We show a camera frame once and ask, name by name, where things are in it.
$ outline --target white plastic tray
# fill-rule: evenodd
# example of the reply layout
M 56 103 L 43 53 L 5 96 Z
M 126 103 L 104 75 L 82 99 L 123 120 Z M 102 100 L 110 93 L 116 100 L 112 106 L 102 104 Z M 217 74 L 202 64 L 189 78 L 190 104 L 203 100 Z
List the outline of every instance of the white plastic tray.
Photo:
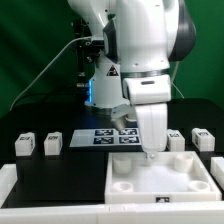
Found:
M 106 204 L 220 201 L 221 192 L 195 152 L 111 153 Z

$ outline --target cable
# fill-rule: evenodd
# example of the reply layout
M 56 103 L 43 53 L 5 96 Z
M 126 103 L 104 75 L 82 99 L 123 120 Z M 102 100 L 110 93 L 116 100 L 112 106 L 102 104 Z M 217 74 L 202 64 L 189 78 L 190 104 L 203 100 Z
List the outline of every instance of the cable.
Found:
M 175 64 L 175 67 L 174 67 L 174 70 L 173 70 L 173 74 L 171 75 L 171 84 L 174 86 L 174 88 L 177 90 L 177 92 L 181 95 L 181 97 L 184 99 L 184 95 L 182 94 L 182 92 L 177 88 L 177 86 L 174 84 L 174 80 L 177 76 L 177 72 L 178 72 L 178 69 L 179 69 L 179 65 L 180 65 L 180 62 L 177 61 L 176 64 Z
M 177 90 L 177 92 L 181 95 L 181 97 L 184 99 L 184 95 L 182 94 L 182 92 L 177 88 L 177 86 L 172 83 L 172 85 L 174 86 L 174 88 Z
M 64 53 L 64 51 L 73 43 L 75 43 L 76 41 L 79 40 L 86 40 L 91 38 L 89 37 L 81 37 L 81 38 L 77 38 L 75 40 L 72 40 L 71 42 L 69 42 L 54 58 L 53 60 L 44 68 L 44 70 L 31 82 L 31 84 L 24 89 L 13 101 L 11 107 L 10 107 L 10 111 L 14 108 L 15 103 L 17 102 L 18 99 L 20 99 L 21 96 L 23 96 L 35 83 L 36 81 L 52 66 L 52 64 Z
M 171 76 L 171 83 L 173 83 L 174 80 L 175 80 L 175 78 L 176 78 L 177 71 L 178 71 L 178 69 L 179 69 L 179 64 L 180 64 L 179 61 L 177 61 L 176 64 L 175 64 L 175 67 L 174 67 L 174 70 L 173 70 L 173 74 L 172 74 L 172 76 Z

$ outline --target white cube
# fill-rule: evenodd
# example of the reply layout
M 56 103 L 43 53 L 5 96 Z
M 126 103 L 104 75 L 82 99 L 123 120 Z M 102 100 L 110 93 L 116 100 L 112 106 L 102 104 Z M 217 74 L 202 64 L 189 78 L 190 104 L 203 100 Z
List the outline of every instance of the white cube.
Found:
M 185 139 L 178 130 L 167 130 L 167 148 L 172 152 L 185 150 Z
M 16 156 L 30 156 L 35 147 L 35 135 L 32 132 L 21 134 L 15 142 Z
M 62 148 L 62 133 L 49 133 L 44 141 L 44 151 L 46 156 L 59 155 Z
M 194 128 L 192 130 L 192 142 L 201 152 L 214 151 L 215 137 L 206 129 Z
M 210 172 L 224 190 L 224 158 L 212 157 Z

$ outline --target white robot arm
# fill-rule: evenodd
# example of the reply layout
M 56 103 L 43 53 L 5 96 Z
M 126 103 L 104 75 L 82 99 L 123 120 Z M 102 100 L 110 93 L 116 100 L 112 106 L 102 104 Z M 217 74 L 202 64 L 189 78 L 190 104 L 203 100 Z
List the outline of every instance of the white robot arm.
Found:
M 143 151 L 165 150 L 169 60 L 182 60 L 195 43 L 184 0 L 68 2 L 92 35 L 103 38 L 105 55 L 120 65 L 123 96 L 135 110 Z M 116 17 L 109 21 L 108 14 Z

